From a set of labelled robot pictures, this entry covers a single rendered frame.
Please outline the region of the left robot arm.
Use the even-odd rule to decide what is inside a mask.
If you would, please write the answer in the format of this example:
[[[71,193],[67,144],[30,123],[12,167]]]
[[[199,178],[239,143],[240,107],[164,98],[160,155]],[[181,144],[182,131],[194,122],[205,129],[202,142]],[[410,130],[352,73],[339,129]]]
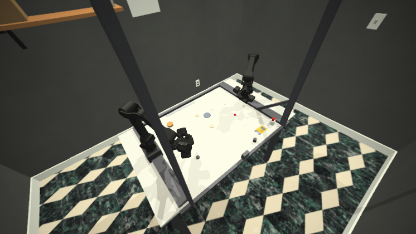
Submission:
[[[138,110],[138,108],[140,110]],[[154,134],[149,133],[143,125],[142,121],[144,121],[149,127],[152,128],[143,108],[139,105],[139,103],[134,101],[127,101],[118,109],[118,111],[122,117],[129,119],[135,130],[140,135],[140,147],[145,149],[148,155],[156,151],[157,146],[154,143],[156,137]],[[191,153],[192,145],[194,145],[194,139],[192,135],[186,134],[185,137],[182,138],[174,130],[166,128],[165,126],[163,127],[173,150],[177,150],[178,152],[185,154]],[[175,140],[176,137],[177,139]]]

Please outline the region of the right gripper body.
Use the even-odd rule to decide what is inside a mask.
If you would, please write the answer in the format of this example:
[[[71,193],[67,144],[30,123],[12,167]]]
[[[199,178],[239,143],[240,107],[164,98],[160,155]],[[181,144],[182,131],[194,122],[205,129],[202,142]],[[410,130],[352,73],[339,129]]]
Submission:
[[[234,89],[233,89],[233,92],[236,92],[236,93],[238,93],[239,91],[240,91],[240,87],[239,86],[236,86]],[[249,102],[252,102],[254,99],[255,99],[255,96],[254,95],[249,95],[248,94],[248,101]]]

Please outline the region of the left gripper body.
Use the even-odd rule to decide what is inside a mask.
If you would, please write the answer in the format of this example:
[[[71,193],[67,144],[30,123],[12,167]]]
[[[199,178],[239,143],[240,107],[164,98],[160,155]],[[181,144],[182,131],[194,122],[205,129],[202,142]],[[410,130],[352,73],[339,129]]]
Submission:
[[[183,138],[183,135],[187,133],[186,128],[179,128],[176,131],[182,138]],[[191,153],[190,154],[181,153],[182,159],[190,158],[190,157],[191,157]]]

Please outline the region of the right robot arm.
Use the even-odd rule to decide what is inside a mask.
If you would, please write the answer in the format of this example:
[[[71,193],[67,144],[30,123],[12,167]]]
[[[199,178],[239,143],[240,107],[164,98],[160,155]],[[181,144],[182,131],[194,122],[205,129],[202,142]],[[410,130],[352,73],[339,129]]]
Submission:
[[[250,55],[252,54],[252,55]],[[239,99],[248,99],[248,94],[250,95],[251,92],[253,93],[253,81],[254,81],[254,76],[253,76],[253,71],[254,71],[254,66],[257,62],[257,60],[259,59],[259,55],[258,53],[253,53],[251,52],[250,54],[248,54],[248,59],[249,59],[249,63],[248,63],[248,68],[247,70],[244,72],[242,81],[241,81],[241,85],[243,85],[242,89],[237,93],[236,97]],[[257,56],[257,57],[256,57]],[[255,61],[255,62],[254,62]],[[244,80],[244,82],[243,82]],[[246,82],[245,82],[246,81]]]

